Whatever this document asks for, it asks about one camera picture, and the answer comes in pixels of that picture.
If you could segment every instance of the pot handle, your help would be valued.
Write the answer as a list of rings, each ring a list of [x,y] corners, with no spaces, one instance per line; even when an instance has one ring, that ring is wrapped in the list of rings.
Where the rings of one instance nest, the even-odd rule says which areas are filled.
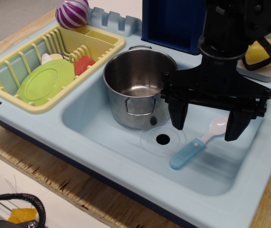
[[[137,45],[133,45],[129,48],[129,50],[135,49],[135,48],[149,48],[152,49],[151,46],[146,45],[146,44],[137,44]]]
[[[153,100],[154,100],[154,105],[153,105],[152,111],[149,112],[149,113],[144,113],[144,114],[134,114],[134,113],[130,113],[130,112],[128,111],[128,104],[127,104],[127,101],[128,101],[128,100],[129,100],[129,98],[125,100],[125,106],[126,106],[126,111],[127,111],[127,113],[128,113],[129,115],[133,115],[133,116],[150,115],[151,113],[153,113],[153,112],[155,111],[155,103],[156,103],[156,100],[155,100],[154,98],[153,98]]]

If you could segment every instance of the plastic spoon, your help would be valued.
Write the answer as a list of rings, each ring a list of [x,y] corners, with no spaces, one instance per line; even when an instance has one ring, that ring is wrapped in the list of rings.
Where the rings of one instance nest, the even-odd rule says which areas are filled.
[[[226,131],[228,117],[219,116],[210,123],[209,131],[201,138],[195,138],[187,146],[185,146],[179,153],[177,153],[170,160],[170,166],[173,169],[183,167],[189,160],[191,160],[197,153],[199,153],[206,143],[216,135],[224,134]]]

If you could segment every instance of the black robotic arm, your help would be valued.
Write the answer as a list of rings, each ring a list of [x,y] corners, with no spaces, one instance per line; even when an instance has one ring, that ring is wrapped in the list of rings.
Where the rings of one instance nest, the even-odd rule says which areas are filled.
[[[237,70],[248,45],[271,45],[271,0],[206,0],[204,33],[199,40],[202,62],[199,66],[164,72],[161,91],[168,103],[172,124],[183,129],[188,104],[230,111],[225,140],[236,140],[251,119],[263,117],[271,89],[255,83]]]

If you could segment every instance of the green plate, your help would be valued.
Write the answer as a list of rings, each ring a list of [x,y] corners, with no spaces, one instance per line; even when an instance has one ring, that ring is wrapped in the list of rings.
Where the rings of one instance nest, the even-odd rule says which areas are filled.
[[[43,105],[74,80],[74,66],[65,59],[51,60],[33,70],[21,83],[16,94],[26,102]]]

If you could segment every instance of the sink drain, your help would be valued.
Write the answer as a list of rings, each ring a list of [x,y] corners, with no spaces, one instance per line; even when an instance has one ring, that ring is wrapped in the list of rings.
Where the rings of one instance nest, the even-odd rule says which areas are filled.
[[[186,136],[171,123],[165,123],[159,127],[144,130],[141,134],[141,143],[146,151],[165,157],[180,151],[186,145]]]
[[[166,145],[170,142],[170,138],[167,134],[160,134],[156,137],[156,142],[160,145]]]

